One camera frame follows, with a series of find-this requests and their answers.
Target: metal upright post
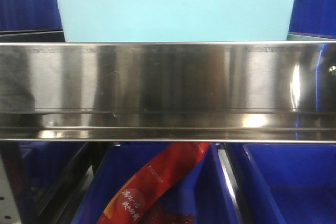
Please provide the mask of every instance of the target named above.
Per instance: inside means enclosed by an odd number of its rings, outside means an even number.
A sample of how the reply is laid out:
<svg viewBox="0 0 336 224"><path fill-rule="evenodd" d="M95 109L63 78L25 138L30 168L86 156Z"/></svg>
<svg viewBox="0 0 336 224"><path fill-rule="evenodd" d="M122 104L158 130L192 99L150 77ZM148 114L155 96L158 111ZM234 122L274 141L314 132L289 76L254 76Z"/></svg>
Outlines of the metal upright post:
<svg viewBox="0 0 336 224"><path fill-rule="evenodd" d="M0 223L38 223L17 142L0 141Z"/></svg>

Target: bolt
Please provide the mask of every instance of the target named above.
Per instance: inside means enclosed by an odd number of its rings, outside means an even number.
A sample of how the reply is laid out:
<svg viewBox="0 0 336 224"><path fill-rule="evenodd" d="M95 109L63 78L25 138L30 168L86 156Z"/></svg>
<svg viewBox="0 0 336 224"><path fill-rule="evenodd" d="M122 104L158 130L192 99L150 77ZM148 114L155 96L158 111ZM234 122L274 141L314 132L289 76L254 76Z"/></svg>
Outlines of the bolt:
<svg viewBox="0 0 336 224"><path fill-rule="evenodd" d="M331 66L331 67L328 69L328 73L329 73L331 76L336 76L336 66Z"/></svg>

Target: stainless steel shelf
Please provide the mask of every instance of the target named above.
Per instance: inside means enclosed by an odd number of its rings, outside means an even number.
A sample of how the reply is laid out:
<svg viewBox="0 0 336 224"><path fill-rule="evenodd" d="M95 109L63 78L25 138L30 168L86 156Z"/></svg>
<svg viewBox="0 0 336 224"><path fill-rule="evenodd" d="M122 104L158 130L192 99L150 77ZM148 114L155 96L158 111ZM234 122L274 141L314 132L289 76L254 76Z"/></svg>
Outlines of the stainless steel shelf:
<svg viewBox="0 0 336 224"><path fill-rule="evenodd" d="M0 44L0 138L336 142L336 42Z"/></svg>

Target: red snack package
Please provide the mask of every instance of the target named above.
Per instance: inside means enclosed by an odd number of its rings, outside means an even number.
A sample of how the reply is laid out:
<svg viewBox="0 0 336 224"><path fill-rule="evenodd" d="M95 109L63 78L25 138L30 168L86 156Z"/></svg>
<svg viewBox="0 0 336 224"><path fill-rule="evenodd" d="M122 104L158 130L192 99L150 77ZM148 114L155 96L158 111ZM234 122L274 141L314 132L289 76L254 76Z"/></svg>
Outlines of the red snack package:
<svg viewBox="0 0 336 224"><path fill-rule="evenodd" d="M209 145L170 144L126 182L106 206L97 224L138 223L158 198L202 160Z"/></svg>
<svg viewBox="0 0 336 224"><path fill-rule="evenodd" d="M165 211L162 203L156 202L142 217L139 224L193 224L195 217Z"/></svg>

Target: light blue plastic bin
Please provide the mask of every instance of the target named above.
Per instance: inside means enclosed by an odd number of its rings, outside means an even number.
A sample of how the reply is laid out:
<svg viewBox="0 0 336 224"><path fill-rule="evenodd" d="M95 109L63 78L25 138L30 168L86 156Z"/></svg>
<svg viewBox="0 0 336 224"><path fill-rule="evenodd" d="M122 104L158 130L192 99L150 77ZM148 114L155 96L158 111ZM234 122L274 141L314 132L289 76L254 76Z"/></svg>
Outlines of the light blue plastic bin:
<svg viewBox="0 0 336 224"><path fill-rule="evenodd" d="M57 0L68 42L286 40L293 0Z"/></svg>

